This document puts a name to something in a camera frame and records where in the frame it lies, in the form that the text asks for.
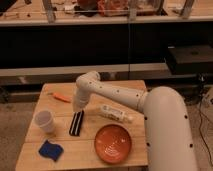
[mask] cable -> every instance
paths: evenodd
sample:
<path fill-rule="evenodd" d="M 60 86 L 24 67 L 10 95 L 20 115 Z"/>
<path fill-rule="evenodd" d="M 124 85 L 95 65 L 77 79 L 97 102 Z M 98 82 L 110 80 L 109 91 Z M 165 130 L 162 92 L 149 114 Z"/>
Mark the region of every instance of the cable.
<path fill-rule="evenodd" d="M 199 112 L 200 112 L 211 124 L 213 124 L 213 122 L 209 119 L 209 117 L 206 116 L 206 115 L 201 111 L 201 108 L 199 109 Z"/>
<path fill-rule="evenodd" d="M 211 152 L 210 152 L 209 146 L 208 146 L 206 140 L 204 139 L 203 134 L 202 134 L 202 131 L 201 131 L 201 127 L 202 127 L 202 124 L 203 124 L 203 119 L 202 119 L 202 114 L 203 114 L 203 113 L 201 112 L 201 105 L 202 105 L 202 100 L 201 100 L 201 102 L 200 102 L 200 104 L 199 104 L 199 115 L 200 115 L 199 132 L 200 132 L 200 136 L 201 136 L 201 138 L 202 138 L 202 140 L 203 140 L 203 142 L 204 142 L 204 144 L 205 144 L 205 146 L 206 146 L 206 149 L 207 149 L 207 151 L 208 151 L 210 165 L 211 165 L 211 167 L 213 167 Z"/>
<path fill-rule="evenodd" d="M 131 48 L 131 25 L 128 20 L 128 80 L 130 79 Z"/>

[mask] wire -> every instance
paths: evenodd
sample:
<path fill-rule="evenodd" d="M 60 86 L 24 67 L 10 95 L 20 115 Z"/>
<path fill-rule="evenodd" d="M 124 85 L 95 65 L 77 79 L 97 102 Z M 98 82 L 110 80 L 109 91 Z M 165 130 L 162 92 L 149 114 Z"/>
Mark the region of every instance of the wire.
<path fill-rule="evenodd" d="M 130 79 L 131 49 L 131 25 L 128 20 L 128 80 Z"/>
<path fill-rule="evenodd" d="M 11 8 L 10 10 L 8 10 L 7 12 L 13 11 L 13 10 L 15 10 L 15 9 L 23 8 L 23 7 L 27 6 L 27 5 L 28 5 L 28 4 L 24 4 L 24 5 L 20 5 L 20 6 L 17 6 L 17 7 L 13 7 L 13 8 Z"/>
<path fill-rule="evenodd" d="M 209 119 L 208 116 L 206 116 L 206 115 L 201 111 L 201 109 L 200 109 L 200 113 L 201 113 L 211 124 L 213 124 L 213 122 Z"/>
<path fill-rule="evenodd" d="M 203 114 L 203 113 L 201 112 L 201 105 L 202 105 L 202 100 L 201 100 L 201 102 L 200 102 L 200 104 L 199 104 L 199 115 L 200 115 L 199 132 L 200 132 L 200 136 L 201 136 L 201 138 L 202 138 L 202 140 L 203 140 L 203 142 L 204 142 L 204 144 L 205 144 L 205 146 L 206 146 L 206 149 L 207 149 L 207 151 L 208 151 L 210 165 L 211 165 L 211 167 L 213 167 L 212 155 L 211 155 L 209 146 L 208 146 L 208 144 L 207 144 L 205 138 L 203 137 L 203 133 L 202 133 L 202 131 L 201 131 L 201 127 L 202 127 L 202 124 L 203 124 L 203 118 L 202 118 L 202 114 Z"/>

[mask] paper cup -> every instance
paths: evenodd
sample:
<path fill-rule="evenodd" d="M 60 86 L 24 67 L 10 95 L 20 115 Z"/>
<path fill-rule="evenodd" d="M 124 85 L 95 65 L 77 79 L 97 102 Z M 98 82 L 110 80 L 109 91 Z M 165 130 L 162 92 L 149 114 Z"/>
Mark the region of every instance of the paper cup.
<path fill-rule="evenodd" d="M 53 117 L 50 111 L 42 110 L 35 114 L 34 122 L 45 133 L 51 133 L 54 131 Z"/>

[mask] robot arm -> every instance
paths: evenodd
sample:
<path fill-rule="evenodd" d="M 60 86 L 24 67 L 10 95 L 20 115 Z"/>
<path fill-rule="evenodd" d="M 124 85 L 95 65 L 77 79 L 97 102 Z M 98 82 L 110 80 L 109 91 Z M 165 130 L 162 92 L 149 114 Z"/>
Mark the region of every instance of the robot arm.
<path fill-rule="evenodd" d="M 182 97 L 169 87 L 142 90 L 100 82 L 100 75 L 89 72 L 76 80 L 74 111 L 82 110 L 91 93 L 137 110 L 145 115 L 150 171 L 197 171 L 187 110 Z"/>

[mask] wooden tabletop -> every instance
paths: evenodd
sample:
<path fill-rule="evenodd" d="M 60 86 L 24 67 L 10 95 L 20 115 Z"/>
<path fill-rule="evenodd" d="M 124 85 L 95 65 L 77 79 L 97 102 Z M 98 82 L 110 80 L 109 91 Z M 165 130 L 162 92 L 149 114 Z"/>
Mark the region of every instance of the wooden tabletop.
<path fill-rule="evenodd" d="M 114 81 L 107 83 L 135 89 L 146 89 L 143 81 Z M 90 103 L 84 110 L 85 115 L 80 136 L 72 137 L 69 135 L 68 131 L 73 118 L 72 100 L 71 103 L 65 103 L 54 99 L 50 93 L 59 92 L 72 98 L 75 88 L 74 83 L 45 84 L 43 86 L 34 113 L 42 109 L 50 109 L 54 116 L 55 131 L 47 135 L 32 120 L 16 165 L 16 170 L 68 170 L 146 166 L 148 163 L 143 115 L 109 99 L 93 94 Z M 119 123 L 101 117 L 99 115 L 101 104 L 120 108 L 133 116 L 133 122 Z M 110 165 L 103 162 L 99 159 L 94 149 L 94 138 L 97 131 L 107 124 L 121 125 L 126 128 L 132 139 L 132 149 L 128 158 L 118 165 Z M 51 143 L 61 145 L 64 149 L 64 153 L 57 162 L 43 158 L 38 153 L 39 148 L 46 139 Z"/>
<path fill-rule="evenodd" d="M 164 10 L 169 16 L 178 16 L 172 12 L 175 6 L 184 6 L 186 0 L 165 0 Z M 195 0 L 190 16 L 213 16 L 213 0 Z"/>

